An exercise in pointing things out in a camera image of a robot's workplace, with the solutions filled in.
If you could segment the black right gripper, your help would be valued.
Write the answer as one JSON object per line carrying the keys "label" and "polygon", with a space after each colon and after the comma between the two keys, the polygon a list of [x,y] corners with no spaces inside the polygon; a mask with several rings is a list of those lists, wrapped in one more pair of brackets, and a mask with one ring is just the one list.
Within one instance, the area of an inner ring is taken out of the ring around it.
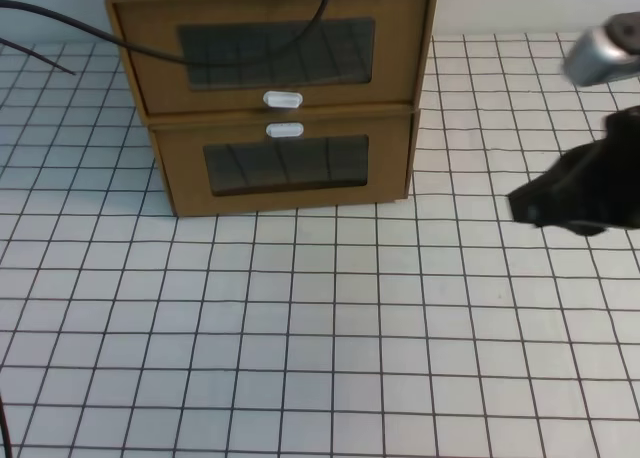
{"label": "black right gripper", "polygon": [[608,115],[605,136],[562,154],[507,195],[516,223],[583,237],[639,228],[639,108]]}

